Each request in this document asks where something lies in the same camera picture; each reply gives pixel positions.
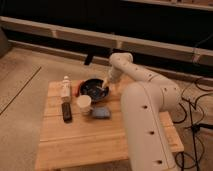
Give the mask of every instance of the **white bottle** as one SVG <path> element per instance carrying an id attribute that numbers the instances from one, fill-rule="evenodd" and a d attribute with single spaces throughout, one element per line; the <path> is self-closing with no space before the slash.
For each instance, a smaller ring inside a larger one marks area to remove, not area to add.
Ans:
<path id="1" fill-rule="evenodd" d="M 64 76 L 61 87 L 61 99 L 63 102 L 71 101 L 71 82 L 68 76 Z"/>

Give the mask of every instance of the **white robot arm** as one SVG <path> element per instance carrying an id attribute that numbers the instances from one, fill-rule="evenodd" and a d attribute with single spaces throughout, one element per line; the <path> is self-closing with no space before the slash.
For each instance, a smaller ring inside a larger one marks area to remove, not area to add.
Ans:
<path id="1" fill-rule="evenodd" d="M 173 108 L 180 101 L 180 90 L 172 80 L 133 64 L 130 53 L 110 56 L 107 82 L 116 82 L 122 73 L 136 82 L 122 92 L 121 110 L 133 171 L 176 171 L 159 112 Z"/>

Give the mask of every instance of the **black bowl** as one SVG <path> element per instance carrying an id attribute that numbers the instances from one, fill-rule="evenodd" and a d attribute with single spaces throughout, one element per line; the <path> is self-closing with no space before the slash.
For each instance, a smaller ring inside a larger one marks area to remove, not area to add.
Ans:
<path id="1" fill-rule="evenodd" d="M 109 87 L 101 88 L 102 83 L 101 79 L 89 79 L 81 85 L 80 94 L 90 96 L 92 102 L 101 101 L 109 94 Z"/>

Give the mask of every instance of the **wooden table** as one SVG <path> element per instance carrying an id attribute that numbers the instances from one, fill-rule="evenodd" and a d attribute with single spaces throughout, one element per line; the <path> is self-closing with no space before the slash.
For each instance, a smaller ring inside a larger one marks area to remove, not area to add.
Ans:
<path id="1" fill-rule="evenodd" d="M 132 80 L 123 77 L 110 86 L 109 97 L 97 106 L 107 106 L 110 120 L 96 120 L 80 114 L 72 97 L 73 122 L 65 124 L 61 112 L 60 82 L 51 82 L 46 100 L 35 170 L 53 170 L 128 159 L 127 143 L 120 111 L 121 91 Z M 72 81 L 76 90 L 80 81 Z M 172 152 L 183 151 L 183 144 L 168 112 L 160 113 Z"/>

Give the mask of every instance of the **white cup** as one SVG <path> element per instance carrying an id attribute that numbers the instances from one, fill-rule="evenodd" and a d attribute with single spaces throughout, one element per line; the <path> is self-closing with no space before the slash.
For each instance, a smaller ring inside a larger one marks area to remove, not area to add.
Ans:
<path id="1" fill-rule="evenodd" d="M 90 96 L 88 95 L 81 95 L 77 98 L 77 105 L 81 111 L 82 115 L 89 115 L 92 107 L 91 107 L 91 103 L 92 103 L 92 99 Z"/>

